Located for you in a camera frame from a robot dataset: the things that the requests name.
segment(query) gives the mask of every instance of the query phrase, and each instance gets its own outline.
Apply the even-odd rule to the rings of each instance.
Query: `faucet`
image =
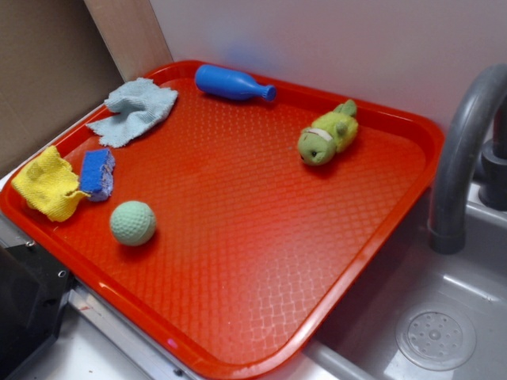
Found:
[[[440,156],[429,207],[429,245],[439,253],[465,246],[465,210],[472,177],[479,199],[507,210],[507,64],[488,67],[461,100]],[[484,138],[494,124],[493,138]]]

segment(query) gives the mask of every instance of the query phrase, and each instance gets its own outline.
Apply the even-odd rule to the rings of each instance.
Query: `drain strainer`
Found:
[[[475,329],[464,314],[450,306],[424,303],[400,317],[396,341],[412,363],[427,370],[448,371],[474,353]]]

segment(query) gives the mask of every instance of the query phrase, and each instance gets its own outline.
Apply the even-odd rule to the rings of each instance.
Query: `light green ball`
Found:
[[[122,203],[112,212],[109,226],[119,243],[137,246],[151,239],[157,219],[147,204],[131,200]]]

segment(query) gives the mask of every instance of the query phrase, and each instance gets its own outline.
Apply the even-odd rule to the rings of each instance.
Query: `sink basin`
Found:
[[[505,378],[507,214],[469,202],[465,249],[441,255],[428,209],[425,194],[318,330],[357,368],[341,378]]]

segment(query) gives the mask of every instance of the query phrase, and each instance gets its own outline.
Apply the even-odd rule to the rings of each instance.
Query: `yellow cloth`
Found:
[[[69,162],[60,157],[55,146],[49,146],[30,161],[12,185],[31,208],[45,214],[52,222],[63,222],[74,214],[81,199],[89,196],[78,190],[78,176]]]

